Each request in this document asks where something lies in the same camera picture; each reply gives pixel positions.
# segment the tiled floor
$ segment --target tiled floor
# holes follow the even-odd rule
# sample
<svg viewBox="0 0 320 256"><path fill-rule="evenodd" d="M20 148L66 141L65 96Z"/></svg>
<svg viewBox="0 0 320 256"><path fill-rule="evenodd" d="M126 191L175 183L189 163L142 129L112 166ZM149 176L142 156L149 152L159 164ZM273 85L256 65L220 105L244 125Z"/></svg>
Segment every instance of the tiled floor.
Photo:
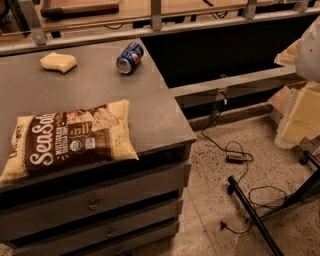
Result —
<svg viewBox="0 0 320 256"><path fill-rule="evenodd" d="M271 185L291 194L312 174L309 166L301 166L300 150L283 150L274 144L276 125L268 115L253 116L237 113L223 114L217 127L206 134L221 147L229 141L239 142L244 151L254 156L248 173L240 181L246 195L253 188ZM180 216L180 231L172 239L149 244L133 252L134 256L250 256L273 255L255 226L244 234L220 230L220 221L236 231L246 230L248 216L238 198L226 192L227 178L238 180L246 171L246 164L225 161L225 153L195 131L192 170L188 187L184 190L184 208ZM283 197L271 188L253 190L252 200L264 204ZM264 218L264 224L284 255L320 255L320 200L312 200Z"/></svg>

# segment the blue soda can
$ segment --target blue soda can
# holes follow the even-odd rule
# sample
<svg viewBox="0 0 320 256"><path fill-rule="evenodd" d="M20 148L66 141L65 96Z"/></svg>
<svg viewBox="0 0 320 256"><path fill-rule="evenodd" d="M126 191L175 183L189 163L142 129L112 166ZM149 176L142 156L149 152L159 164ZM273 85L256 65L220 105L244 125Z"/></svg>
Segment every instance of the blue soda can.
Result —
<svg viewBox="0 0 320 256"><path fill-rule="evenodd" d="M143 48L138 43L130 43L117 59L120 72L129 74L139 64L144 54Z"/></svg>

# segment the cabinet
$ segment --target cabinet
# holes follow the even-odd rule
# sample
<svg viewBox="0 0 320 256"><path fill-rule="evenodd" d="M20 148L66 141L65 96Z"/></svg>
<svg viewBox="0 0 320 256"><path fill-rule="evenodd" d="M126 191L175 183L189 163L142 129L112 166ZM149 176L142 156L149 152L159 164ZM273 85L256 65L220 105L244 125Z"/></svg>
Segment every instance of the cabinet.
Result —
<svg viewBox="0 0 320 256"><path fill-rule="evenodd" d="M1 184L0 241L12 255L118 255L178 232L195 136L147 50L133 74L116 69L129 42L58 49L78 61L65 75L41 68L48 52L1 59L1 169L17 116L120 98L130 102L130 139L139 156Z"/></svg>

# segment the yellow sponge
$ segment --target yellow sponge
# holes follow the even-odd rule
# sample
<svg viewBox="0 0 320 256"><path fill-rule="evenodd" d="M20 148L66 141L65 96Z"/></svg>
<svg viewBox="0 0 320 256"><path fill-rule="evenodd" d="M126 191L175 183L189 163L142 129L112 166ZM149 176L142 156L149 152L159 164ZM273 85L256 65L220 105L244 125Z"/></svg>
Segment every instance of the yellow sponge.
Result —
<svg viewBox="0 0 320 256"><path fill-rule="evenodd" d="M55 52L40 59L43 68L50 70L58 70L66 73L77 65L77 60L72 55L57 54Z"/></svg>

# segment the black panel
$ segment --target black panel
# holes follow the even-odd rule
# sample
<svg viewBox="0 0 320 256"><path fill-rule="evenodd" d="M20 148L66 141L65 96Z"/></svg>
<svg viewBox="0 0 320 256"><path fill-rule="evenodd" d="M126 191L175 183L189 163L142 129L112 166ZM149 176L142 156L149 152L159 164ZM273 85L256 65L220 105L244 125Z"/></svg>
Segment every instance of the black panel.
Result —
<svg viewBox="0 0 320 256"><path fill-rule="evenodd" d="M274 58L317 18L309 15L142 38L169 88L278 67Z"/></svg>

